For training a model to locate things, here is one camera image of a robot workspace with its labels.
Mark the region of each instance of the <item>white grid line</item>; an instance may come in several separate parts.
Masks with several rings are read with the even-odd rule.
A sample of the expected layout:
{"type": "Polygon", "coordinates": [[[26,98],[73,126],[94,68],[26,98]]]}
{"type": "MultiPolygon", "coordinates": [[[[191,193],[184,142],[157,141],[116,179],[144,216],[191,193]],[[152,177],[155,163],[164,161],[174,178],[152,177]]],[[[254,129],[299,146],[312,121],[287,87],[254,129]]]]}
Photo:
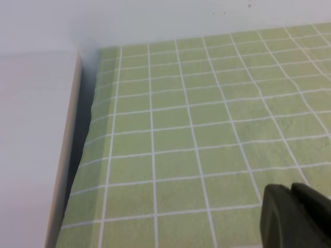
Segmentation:
{"type": "Polygon", "coordinates": [[[201,184],[202,184],[202,190],[203,190],[203,195],[204,195],[204,199],[205,199],[205,204],[206,204],[206,208],[207,208],[207,214],[208,214],[208,219],[209,219],[210,231],[212,233],[214,248],[217,248],[218,245],[217,245],[217,239],[216,239],[216,234],[215,234],[215,230],[214,230],[213,218],[212,218],[212,213],[210,211],[209,199],[208,199],[208,193],[207,193],[207,189],[206,189],[206,185],[205,185],[205,180],[203,178],[203,171],[202,171],[202,166],[201,166],[201,161],[200,161],[200,155],[199,155],[199,151],[198,151],[198,143],[197,143],[197,140],[195,138],[193,121],[192,121],[192,117],[191,117],[191,113],[190,113],[190,106],[189,106],[189,101],[188,101],[188,97],[187,97],[186,87],[185,87],[185,83],[184,83],[184,76],[183,76],[183,72],[182,72],[182,66],[180,64],[180,58],[179,58],[179,52],[178,52],[178,47],[177,47],[176,40],[174,40],[174,43],[175,43],[175,48],[176,48],[176,53],[177,53],[177,60],[178,60],[178,64],[179,64],[179,72],[180,72],[180,76],[182,78],[182,85],[183,85],[183,89],[184,89],[184,95],[185,95],[185,101],[186,101],[186,106],[187,106],[187,112],[188,112],[188,117],[189,117],[190,126],[191,126],[191,133],[192,133],[192,138],[193,138],[193,143],[194,143],[194,148],[195,148],[195,155],[197,156],[197,161],[198,161],[199,174],[200,174],[200,179],[201,179],[201,184]]]}
{"type": "Polygon", "coordinates": [[[155,172],[155,155],[154,155],[154,125],[153,125],[153,107],[152,107],[152,78],[151,78],[151,57],[148,51],[148,76],[149,76],[149,112],[151,119],[151,148],[152,148],[152,172],[153,172],[153,206],[154,206],[154,241],[155,248],[159,247],[158,221],[157,221],[157,195],[156,195],[156,172],[155,172]]]}
{"type": "MultiPolygon", "coordinates": [[[[313,47],[311,49],[318,49],[318,48],[329,48],[329,46],[317,46],[317,47],[313,47]]],[[[289,50],[281,50],[281,51],[275,51],[275,52],[270,52],[270,53],[277,53],[277,52],[288,52],[288,51],[296,51],[296,50],[303,50],[304,48],[295,48],[295,49],[289,49],[289,50]]],[[[244,57],[246,56],[250,56],[250,55],[263,55],[263,54],[269,54],[269,53],[252,53],[252,54],[245,54],[244,57]]],[[[238,56],[227,56],[227,57],[218,57],[218,58],[213,58],[210,60],[225,60],[225,59],[229,59],[229,58],[238,58],[238,56]]],[[[313,61],[326,61],[326,60],[330,60],[330,58],[324,58],[324,59],[314,59],[313,61]]],[[[197,62],[207,62],[209,61],[208,59],[196,59],[196,60],[188,60],[188,61],[181,61],[180,64],[189,64],[189,63],[197,63],[197,62]]],[[[303,64],[303,63],[307,63],[308,60],[305,61],[297,61],[297,62],[288,62],[288,63],[282,63],[282,65],[290,65],[290,64],[303,64]]],[[[151,67],[158,67],[158,66],[170,66],[170,65],[179,65],[178,62],[173,62],[173,63],[164,63],[164,64],[154,64],[151,65],[151,67]]],[[[274,67],[277,66],[276,64],[273,65],[265,65],[265,66],[251,66],[248,67],[250,69],[254,69],[254,68],[267,68],[267,67],[274,67]]],[[[126,68],[121,68],[121,71],[125,71],[125,70],[132,70],[132,69],[141,69],[141,68],[148,68],[148,66],[133,66],[133,67],[126,67],[126,68]]],[[[237,71],[243,69],[242,68],[237,68],[237,69],[228,69],[228,70],[216,70],[216,72],[222,72],[222,71],[237,71]]],[[[118,69],[113,69],[113,70],[109,70],[109,71],[104,71],[101,72],[101,74],[107,74],[107,73],[111,73],[114,71],[118,71],[118,69]]],[[[191,73],[191,74],[185,74],[185,75],[198,75],[200,73],[191,73]]],[[[162,78],[162,76],[158,76],[158,77],[152,77],[152,79],[157,79],[157,78],[162,78]]],[[[130,82],[131,80],[124,80],[124,81],[120,81],[119,83],[122,82],[130,82]]]]}
{"type": "MultiPolygon", "coordinates": [[[[331,35],[331,33],[323,33],[322,35],[331,35]]],[[[301,38],[309,38],[309,37],[317,37],[319,36],[317,35],[305,35],[305,36],[301,36],[301,37],[295,37],[295,39],[301,39],[301,38]]],[[[281,40],[289,40],[289,38],[278,38],[278,39],[265,39],[266,41],[281,41],[281,40]]],[[[243,41],[243,42],[236,42],[236,44],[250,44],[250,43],[257,43],[257,42],[261,42],[261,40],[255,40],[255,41],[243,41]]],[[[221,45],[210,45],[207,46],[207,48],[221,48],[221,47],[228,47],[228,46],[232,46],[232,43],[227,43],[227,44],[221,44],[221,45]]],[[[188,51],[196,51],[196,50],[203,50],[204,48],[188,48],[188,49],[180,49],[179,52],[188,52],[188,51]]],[[[169,51],[163,51],[163,52],[153,52],[151,53],[151,55],[157,55],[157,54],[167,54],[167,53],[176,53],[175,50],[169,50],[169,51]]],[[[138,55],[128,55],[128,56],[123,56],[123,58],[133,58],[133,57],[145,57],[147,56],[146,53],[143,54],[138,54],[138,55]]],[[[111,61],[111,60],[117,60],[118,58],[106,58],[106,59],[102,59],[101,61],[111,61]]]]}
{"type": "MultiPolygon", "coordinates": [[[[233,43],[233,45],[234,45],[234,48],[235,48],[235,50],[236,50],[236,53],[239,54],[239,51],[238,51],[237,46],[235,45],[235,43],[234,43],[234,41],[233,41],[233,38],[232,38],[231,34],[229,34],[229,36],[230,36],[230,39],[231,39],[231,41],[232,41],[232,43],[233,43]]],[[[204,41],[204,39],[202,39],[202,40],[203,40],[203,44],[204,44],[205,49],[206,49],[206,52],[207,52],[207,47],[206,47],[205,41],[204,41]]],[[[212,67],[212,70],[213,70],[213,72],[214,72],[214,77],[215,77],[215,80],[216,80],[216,82],[217,82],[217,84],[218,84],[219,91],[221,92],[222,97],[225,99],[225,94],[224,94],[224,92],[223,92],[223,90],[222,90],[222,86],[221,86],[221,84],[220,84],[220,82],[219,82],[219,80],[218,80],[218,78],[217,78],[216,72],[214,71],[213,63],[211,62],[211,60],[209,61],[209,63],[210,63],[210,66],[212,67]]],[[[249,161],[248,161],[247,156],[246,156],[246,153],[245,153],[245,151],[244,151],[243,144],[241,143],[241,141],[240,141],[240,137],[239,137],[239,135],[238,135],[238,133],[237,133],[237,129],[236,129],[236,126],[235,126],[235,124],[234,124],[234,122],[233,122],[233,119],[232,119],[232,115],[231,115],[231,112],[230,112],[229,106],[228,106],[228,104],[227,104],[226,102],[224,103],[224,105],[225,105],[225,108],[226,108],[226,110],[227,110],[227,113],[228,113],[228,116],[229,116],[229,119],[230,119],[230,122],[231,122],[231,126],[232,126],[232,129],[233,129],[234,135],[235,135],[236,140],[237,140],[237,142],[238,142],[238,144],[239,144],[240,151],[241,151],[241,153],[242,153],[242,155],[243,155],[243,158],[244,158],[244,160],[245,160],[245,164],[246,164],[246,166],[247,166],[247,169],[249,170],[249,176],[250,176],[250,179],[251,179],[252,184],[253,184],[253,186],[254,186],[255,193],[256,193],[256,195],[257,195],[257,197],[258,197],[258,200],[259,200],[260,204],[262,204],[262,197],[261,197],[261,194],[260,194],[260,192],[259,192],[258,185],[257,185],[257,183],[256,183],[256,181],[255,181],[255,179],[254,179],[254,175],[253,175],[253,173],[252,173],[252,171],[251,171],[251,167],[250,167],[250,165],[249,165],[249,161]]]]}
{"type": "Polygon", "coordinates": [[[312,25],[312,27],[316,30],[316,32],[318,33],[318,35],[320,35],[322,37],[322,39],[328,44],[331,45],[330,42],[324,37],[324,35],[315,27],[315,25],[312,25]]]}
{"type": "MultiPolygon", "coordinates": [[[[323,137],[328,137],[328,134],[321,134],[321,135],[313,135],[313,136],[303,136],[303,137],[293,137],[293,138],[286,138],[287,141],[299,141],[299,140],[307,140],[307,139],[314,139],[314,138],[323,138],[323,137]]],[[[271,143],[271,142],[281,142],[283,141],[282,139],[262,139],[262,140],[254,140],[254,141],[244,141],[242,142],[243,145],[248,145],[248,144],[254,144],[254,143],[271,143]]],[[[199,150],[202,149],[211,149],[211,148],[222,148],[222,147],[233,147],[237,146],[238,144],[224,144],[224,145],[216,145],[216,146],[205,146],[205,147],[198,147],[199,150]]],[[[180,151],[194,151],[195,148],[185,148],[185,149],[175,149],[175,150],[166,150],[166,151],[155,151],[154,154],[164,154],[164,153],[171,153],[171,152],[180,152],[180,151]]],[[[119,159],[119,158],[132,158],[132,157],[142,157],[142,156],[148,156],[152,155],[152,153],[147,152],[147,153],[138,153],[138,154],[128,154],[128,155],[119,155],[119,156],[112,156],[113,159],[119,159]]],[[[78,168],[82,166],[87,166],[102,160],[107,160],[109,158],[101,158],[101,159],[96,159],[93,161],[89,161],[83,164],[80,164],[78,168]]]]}
{"type": "MultiPolygon", "coordinates": [[[[314,48],[326,48],[327,46],[317,46],[317,47],[312,47],[312,49],[314,48]]],[[[300,48],[295,48],[295,49],[288,49],[288,50],[281,50],[281,52],[290,52],[290,51],[296,51],[296,50],[300,50],[300,48]]],[[[267,52],[265,53],[252,53],[252,54],[243,54],[243,57],[249,57],[251,55],[266,55],[269,54],[267,52]]],[[[233,56],[225,56],[225,57],[216,57],[216,58],[210,58],[212,61],[213,60],[226,60],[229,58],[238,58],[238,56],[233,55],[233,56]]],[[[315,61],[325,61],[325,60],[330,60],[329,58],[324,58],[324,59],[315,59],[315,61]]],[[[208,59],[192,59],[192,60],[185,60],[185,61],[181,61],[181,64],[189,64],[189,63],[197,63],[197,62],[207,62],[209,61],[208,59]]],[[[304,61],[297,61],[297,62],[291,62],[291,63],[283,63],[283,64],[295,64],[295,63],[304,63],[304,61]]],[[[158,67],[158,66],[171,66],[171,65],[179,65],[178,62],[168,62],[168,63],[159,63],[159,64],[153,64],[151,65],[151,67],[158,67]]],[[[265,65],[265,66],[255,66],[252,68],[264,68],[264,67],[272,67],[274,65],[265,65]]],[[[131,67],[122,67],[121,71],[123,70],[131,70],[131,69],[139,69],[139,68],[147,68],[147,66],[131,66],[131,67]]],[[[113,71],[117,71],[118,69],[113,69],[113,70],[108,70],[108,71],[102,71],[100,72],[100,74],[107,74],[113,71]]]]}
{"type": "MultiPolygon", "coordinates": [[[[254,82],[244,82],[244,83],[237,83],[237,84],[223,84],[222,86],[235,86],[238,84],[255,84],[254,82]]],[[[192,87],[192,88],[188,88],[186,90],[191,91],[191,90],[198,90],[198,89],[211,89],[211,88],[218,88],[217,85],[211,85],[211,86],[206,86],[206,87],[192,87]]],[[[304,93],[308,93],[308,92],[315,92],[315,91],[320,91],[320,90],[331,90],[330,88],[319,88],[319,89],[312,89],[312,90],[305,90],[303,91],[304,93]]],[[[179,92],[179,91],[184,91],[182,88],[181,89],[166,89],[166,90],[159,90],[159,91],[154,91],[152,92],[152,95],[156,95],[156,94],[162,94],[162,93],[168,93],[168,92],[179,92]]],[[[264,96],[264,98],[274,98],[274,97],[282,97],[282,96],[292,96],[298,94],[298,92],[293,92],[293,93],[286,93],[286,94],[279,94],[279,95],[272,95],[272,96],[264,96]]],[[[115,96],[115,97],[109,97],[107,99],[104,99],[100,102],[97,102],[95,104],[92,105],[92,108],[97,107],[100,104],[103,104],[105,102],[111,101],[112,99],[115,98],[130,98],[130,97],[143,97],[143,96],[149,96],[149,93],[140,93],[140,94],[132,94],[132,95],[122,95],[122,96],[115,96]]],[[[240,101],[240,100],[255,100],[255,99],[259,99],[260,97],[250,97],[250,98],[235,98],[235,99],[226,99],[226,101],[240,101]]]]}
{"type": "MultiPolygon", "coordinates": [[[[304,164],[300,165],[300,168],[311,168],[311,167],[319,167],[319,166],[325,166],[329,165],[331,166],[331,161],[330,162],[321,162],[321,163],[314,163],[314,164],[304,164]]],[[[277,171],[277,170],[289,170],[289,169],[297,169],[296,165],[288,165],[288,166],[274,166],[274,167],[266,167],[266,168],[256,168],[256,169],[251,169],[252,172],[265,172],[265,171],[277,171]]],[[[220,173],[211,173],[211,174],[203,174],[204,178],[208,177],[219,177],[219,176],[228,176],[228,175],[237,175],[237,174],[248,174],[249,170],[236,170],[232,172],[220,172],[220,173]]],[[[156,179],[156,182],[169,182],[169,181],[180,181],[180,180],[190,180],[190,179],[199,179],[201,178],[200,175],[196,176],[185,176],[185,177],[171,177],[171,178],[164,178],[164,179],[156,179]]],[[[153,180],[146,180],[146,181],[133,181],[133,182],[120,182],[120,183],[110,183],[106,185],[99,185],[96,187],[84,189],[84,190],[79,190],[75,191],[70,194],[70,196],[78,195],[81,193],[85,193],[87,191],[92,191],[92,190],[97,190],[97,189],[102,189],[105,187],[122,187],[122,186],[132,186],[132,185],[138,185],[138,184],[146,184],[146,183],[153,183],[153,180]]]]}
{"type": "MultiPolygon", "coordinates": [[[[122,62],[122,47],[120,48],[119,52],[119,65],[121,67],[122,62]]],[[[114,118],[113,118],[113,126],[112,126],[112,136],[110,139],[110,148],[109,148],[109,160],[107,165],[107,175],[106,175],[106,184],[109,183],[110,178],[110,167],[111,167],[111,157],[112,157],[112,151],[113,151],[113,141],[114,141],[114,131],[115,131],[115,118],[116,118],[116,107],[117,107],[117,99],[115,99],[114,102],[114,118]]],[[[104,229],[104,220],[106,217],[106,206],[107,206],[107,196],[108,196],[108,188],[105,188],[104,190],[104,196],[103,196],[103,204],[102,204],[102,219],[100,224],[100,233],[99,233],[99,248],[102,248],[102,238],[103,238],[103,229],[104,229]]]]}
{"type": "MultiPolygon", "coordinates": [[[[208,75],[208,74],[213,74],[213,72],[202,72],[200,73],[201,75],[208,75]]],[[[185,76],[193,76],[193,75],[200,75],[198,73],[194,73],[194,74],[186,74],[185,76]]],[[[312,75],[307,75],[307,76],[292,76],[291,78],[293,79],[296,79],[296,78],[308,78],[308,77],[311,77],[311,76],[319,76],[320,74],[312,74],[312,75]]],[[[176,77],[180,77],[180,75],[171,75],[171,76],[161,76],[161,77],[157,77],[154,79],[171,79],[171,78],[176,78],[176,77]]],[[[274,81],[274,80],[281,80],[281,79],[287,79],[287,77],[280,77],[280,78],[277,78],[277,79],[264,79],[264,80],[256,80],[256,82],[260,83],[260,82],[268,82],[268,81],[274,81]]],[[[135,80],[128,80],[128,81],[121,81],[120,83],[133,83],[133,82],[140,82],[140,81],[146,81],[147,79],[135,79],[135,80]]],[[[252,82],[242,82],[242,83],[230,83],[230,84],[222,84],[222,86],[231,86],[231,85],[241,85],[241,84],[249,84],[249,83],[252,83],[252,82]]],[[[104,87],[107,87],[107,86],[110,86],[112,84],[117,84],[117,82],[114,82],[114,83],[110,83],[110,84],[104,84],[104,85],[100,85],[98,86],[98,89],[102,89],[104,87]]]]}
{"type": "MultiPolygon", "coordinates": [[[[295,96],[295,95],[301,95],[305,93],[312,93],[312,92],[319,92],[319,91],[330,91],[331,88],[319,88],[319,89],[312,89],[312,90],[300,90],[299,87],[297,87],[297,92],[293,93],[286,93],[286,94],[279,94],[279,95],[272,95],[272,96],[265,96],[265,99],[271,99],[271,98],[278,98],[278,97],[289,97],[289,96],[295,96]]],[[[236,101],[250,101],[250,100],[261,100],[261,97],[251,97],[251,98],[235,98],[235,99],[226,99],[226,102],[236,102],[236,101]]],[[[203,106],[203,105],[212,105],[212,104],[218,104],[218,103],[224,103],[224,100],[221,101],[214,101],[214,102],[203,102],[203,103],[194,103],[190,104],[190,107],[195,107],[195,106],[203,106]]],[[[172,107],[162,107],[162,108],[155,108],[153,109],[153,112],[156,111],[165,111],[165,110],[174,110],[174,109],[182,109],[186,107],[185,105],[178,105],[178,106],[172,106],[172,107]]],[[[116,113],[116,115],[130,115],[130,114],[141,114],[141,113],[149,113],[149,110],[139,110],[139,111],[131,111],[131,112],[121,112],[121,113],[116,113]]],[[[105,116],[101,116],[98,118],[95,118],[91,120],[91,124],[94,122],[97,122],[99,120],[108,118],[110,116],[113,116],[113,114],[108,114],[105,116]]]]}
{"type": "MultiPolygon", "coordinates": [[[[310,57],[305,53],[305,51],[304,50],[302,50],[302,52],[310,59],[310,57]]],[[[329,137],[329,139],[331,140],[331,136],[330,136],[330,133],[329,133],[329,131],[328,131],[328,129],[326,128],[326,126],[324,125],[324,123],[321,121],[321,119],[318,117],[318,115],[316,114],[316,112],[312,109],[312,107],[308,104],[308,102],[307,102],[307,100],[306,100],[306,98],[305,98],[305,95],[304,95],[304,91],[301,91],[300,90],[300,88],[299,88],[299,86],[297,85],[297,83],[292,79],[292,78],[290,78],[289,77],[289,75],[285,72],[285,70],[283,69],[283,67],[280,65],[280,64],[278,64],[279,65],[279,68],[280,68],[280,70],[284,73],[284,75],[295,85],[295,87],[296,87],[296,89],[297,89],[297,91],[299,92],[299,94],[300,94],[300,96],[301,96],[301,98],[302,98],[302,100],[304,101],[304,103],[305,103],[305,105],[307,106],[307,108],[309,108],[309,110],[312,112],[312,114],[315,116],[315,118],[319,121],[319,123],[321,124],[321,126],[323,127],[323,129],[324,129],[324,131],[327,133],[327,135],[328,135],[328,137],[329,137]]]]}
{"type": "Polygon", "coordinates": [[[277,128],[277,130],[278,130],[278,133],[280,134],[281,139],[283,140],[283,142],[284,142],[284,144],[285,144],[285,146],[286,146],[288,152],[290,153],[290,156],[291,156],[291,158],[293,159],[293,161],[294,161],[294,163],[295,163],[295,166],[296,166],[297,169],[299,170],[299,173],[300,173],[300,175],[302,176],[302,178],[304,179],[304,182],[305,182],[307,185],[309,185],[309,182],[308,182],[308,180],[307,180],[305,174],[301,171],[301,168],[299,167],[299,163],[298,163],[296,157],[294,156],[294,154],[293,154],[293,152],[292,152],[292,149],[290,148],[290,146],[289,146],[287,140],[285,139],[284,134],[283,134],[283,132],[281,131],[279,125],[278,125],[278,122],[277,122],[276,119],[274,118],[273,113],[271,112],[269,106],[268,106],[267,103],[265,102],[265,98],[263,97],[263,94],[262,94],[261,89],[259,88],[257,82],[255,82],[255,80],[254,80],[254,78],[253,78],[251,72],[249,71],[249,69],[246,67],[246,64],[245,64],[243,58],[241,57],[241,55],[240,55],[240,53],[239,53],[239,51],[238,51],[238,49],[237,49],[236,44],[234,44],[234,46],[235,46],[235,49],[237,50],[237,53],[238,53],[239,58],[241,59],[242,63],[245,65],[245,69],[246,69],[246,71],[247,71],[247,73],[248,73],[250,79],[252,80],[252,82],[254,82],[254,85],[255,85],[256,88],[258,89],[258,91],[259,91],[259,95],[260,95],[260,97],[261,97],[261,99],[262,99],[262,102],[263,102],[265,108],[267,109],[269,115],[271,116],[271,119],[272,119],[273,123],[275,124],[275,126],[276,126],[276,128],[277,128]]]}
{"type": "MultiPolygon", "coordinates": [[[[227,210],[233,210],[233,209],[245,209],[245,208],[256,208],[260,207],[260,204],[251,204],[251,205],[242,205],[242,206],[233,206],[233,207],[219,207],[219,208],[211,208],[211,211],[227,211],[227,210]]],[[[176,215],[176,214],[187,214],[187,213],[202,213],[202,212],[208,212],[207,209],[197,209],[197,210],[184,210],[184,211],[176,211],[176,212],[167,212],[167,213],[159,213],[157,217],[161,216],[168,216],[168,215],[176,215]]],[[[126,217],[118,217],[118,218],[110,218],[105,219],[105,222],[114,222],[114,221],[125,221],[125,220],[135,220],[135,219],[144,219],[144,218],[151,218],[153,217],[153,214],[144,214],[144,215],[133,215],[133,216],[126,216],[126,217]]],[[[82,225],[90,225],[95,223],[101,223],[101,220],[93,220],[93,221],[85,221],[75,224],[68,224],[62,226],[61,229],[71,228],[71,227],[77,227],[82,225]]]]}

